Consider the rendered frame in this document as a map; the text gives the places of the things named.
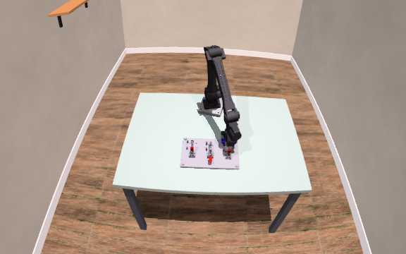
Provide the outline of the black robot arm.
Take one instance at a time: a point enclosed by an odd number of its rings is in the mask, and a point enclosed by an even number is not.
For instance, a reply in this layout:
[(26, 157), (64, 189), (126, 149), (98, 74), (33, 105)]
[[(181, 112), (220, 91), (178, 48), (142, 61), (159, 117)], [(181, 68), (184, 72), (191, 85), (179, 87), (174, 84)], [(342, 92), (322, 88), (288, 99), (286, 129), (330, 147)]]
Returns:
[[(208, 84), (207, 87), (204, 88), (204, 95), (206, 98), (203, 99), (204, 109), (221, 108), (219, 98), (222, 98), (224, 113), (223, 120), (226, 124), (224, 139), (227, 139), (227, 147), (234, 147), (235, 140), (239, 140), (242, 137), (242, 134), (238, 128), (237, 122), (240, 118), (240, 112), (235, 108), (223, 68), (222, 59), (225, 59), (226, 55), (223, 48), (216, 45), (204, 47), (204, 54), (207, 60), (208, 73)], [(216, 84), (216, 79), (218, 85)], [(232, 111), (228, 112), (228, 110), (231, 109)]]

